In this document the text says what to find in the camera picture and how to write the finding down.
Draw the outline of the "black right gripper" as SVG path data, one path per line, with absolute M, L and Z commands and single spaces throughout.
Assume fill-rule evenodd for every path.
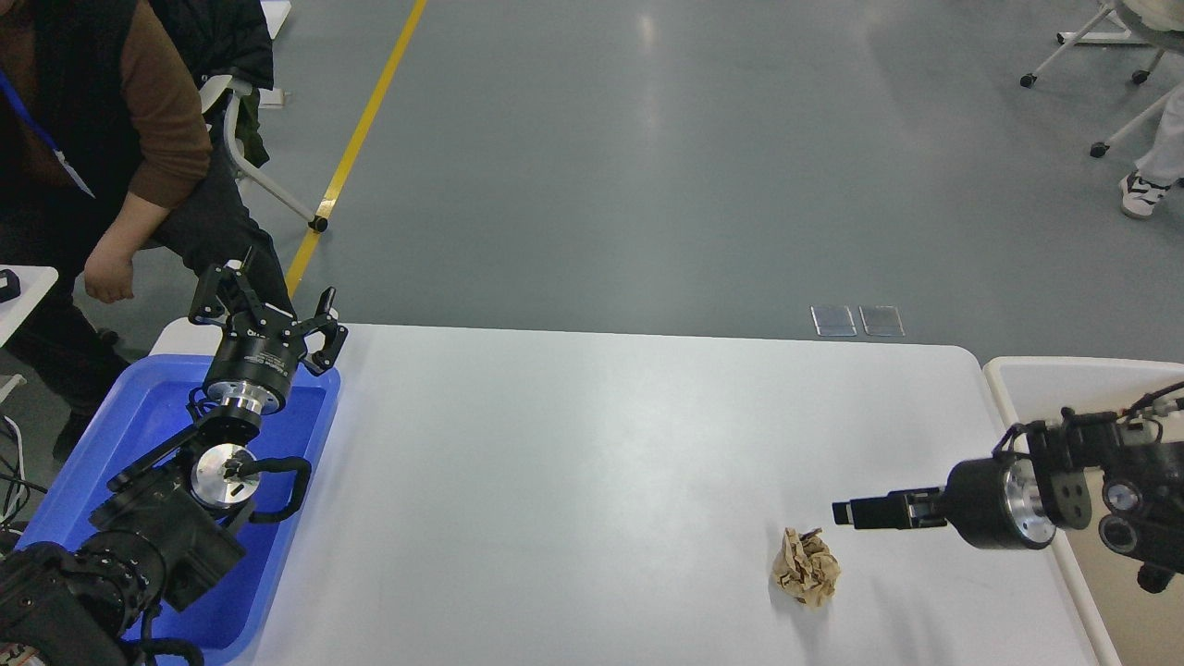
M 1045 549 L 1056 527 L 1042 505 L 1032 462 L 1004 452 L 961 461 L 926 497 L 874 497 L 832 502 L 836 525 L 856 530 L 953 526 L 977 549 Z

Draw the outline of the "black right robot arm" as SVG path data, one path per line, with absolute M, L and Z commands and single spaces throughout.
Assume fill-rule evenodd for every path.
M 1166 590 L 1183 570 L 1183 446 L 1164 421 L 1180 412 L 1180 383 L 1121 412 L 1014 423 L 989 456 L 960 461 L 942 486 L 892 489 L 832 504 L 837 525 L 951 525 L 977 549 L 1044 549 L 1058 530 L 1094 526 L 1109 551 L 1137 561 L 1143 590 Z

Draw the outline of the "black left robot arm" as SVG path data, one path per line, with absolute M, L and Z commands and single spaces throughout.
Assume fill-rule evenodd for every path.
M 264 417 L 289 401 L 297 369 L 326 374 L 347 328 L 337 292 L 308 319 L 263 302 L 251 257 L 210 265 L 189 321 L 221 340 L 189 396 L 191 424 L 107 480 L 81 547 L 36 542 L 4 557 L 5 665 L 202 665 L 193 641 L 154 635 L 165 610 L 185 611 L 247 556 L 245 525 L 276 525 L 303 506 L 314 465 L 250 452 Z

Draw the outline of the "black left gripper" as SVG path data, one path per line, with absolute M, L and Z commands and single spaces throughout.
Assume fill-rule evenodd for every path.
M 246 275 L 253 258 L 253 249 L 247 249 L 242 260 L 208 265 L 191 299 L 189 322 L 223 327 L 204 376 L 204 393 L 224 405 L 245 401 L 255 414 L 278 414 L 288 403 L 297 366 L 313 376 L 328 372 L 350 329 L 339 321 L 334 287 L 321 292 L 307 319 L 264 314 Z

